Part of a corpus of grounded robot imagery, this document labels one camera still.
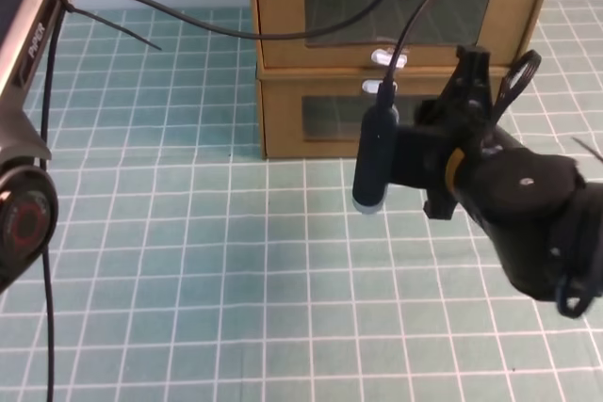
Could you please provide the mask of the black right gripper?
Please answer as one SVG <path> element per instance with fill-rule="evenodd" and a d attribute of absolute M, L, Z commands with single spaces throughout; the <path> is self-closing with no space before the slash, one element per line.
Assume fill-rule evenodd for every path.
<path fill-rule="evenodd" d="M 424 189 L 424 211 L 449 219 L 456 206 L 491 239 L 519 292 L 541 301 L 587 298 L 587 182 L 570 157 L 533 152 L 498 126 L 541 62 L 529 51 L 497 97 L 489 53 L 457 49 L 441 94 L 398 126 L 389 183 Z"/>

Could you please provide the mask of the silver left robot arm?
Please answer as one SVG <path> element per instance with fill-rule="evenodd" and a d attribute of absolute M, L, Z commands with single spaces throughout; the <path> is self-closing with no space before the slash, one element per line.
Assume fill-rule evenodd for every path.
<path fill-rule="evenodd" d="M 1 287 L 7 289 L 47 249 L 57 224 L 57 192 L 36 161 L 51 157 L 24 112 L 44 47 L 69 0 L 1 0 Z"/>

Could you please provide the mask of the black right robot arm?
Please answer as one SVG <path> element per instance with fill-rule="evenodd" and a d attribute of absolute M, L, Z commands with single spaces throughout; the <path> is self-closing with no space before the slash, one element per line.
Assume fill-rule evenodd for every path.
<path fill-rule="evenodd" d="M 485 49 L 461 46 L 456 56 L 441 94 L 399 128 L 391 180 L 423 189 L 431 219 L 464 208 L 517 291 L 577 318 L 602 294 L 602 186 L 573 158 L 534 152 L 499 125 L 538 69 L 537 53 L 524 54 L 498 90 Z"/>

